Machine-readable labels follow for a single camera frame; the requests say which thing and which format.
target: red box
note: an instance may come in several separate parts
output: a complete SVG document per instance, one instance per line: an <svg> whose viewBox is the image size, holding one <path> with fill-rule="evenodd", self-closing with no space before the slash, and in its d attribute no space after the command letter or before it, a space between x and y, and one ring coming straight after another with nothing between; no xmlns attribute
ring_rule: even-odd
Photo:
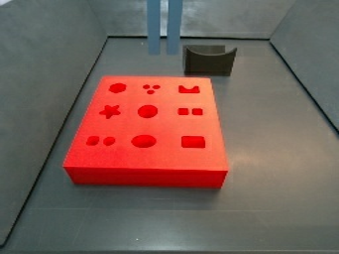
<svg viewBox="0 0 339 254"><path fill-rule="evenodd" d="M65 168L75 184L221 188L229 163L210 79L106 76Z"/></svg>

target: black object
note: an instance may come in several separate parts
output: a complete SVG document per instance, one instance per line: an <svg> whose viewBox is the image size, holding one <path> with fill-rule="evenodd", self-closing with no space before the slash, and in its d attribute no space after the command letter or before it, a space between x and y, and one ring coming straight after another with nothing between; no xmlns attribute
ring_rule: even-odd
<svg viewBox="0 0 339 254"><path fill-rule="evenodd" d="M238 48L226 52L223 45L186 45L183 51L186 74L231 75Z"/></svg>

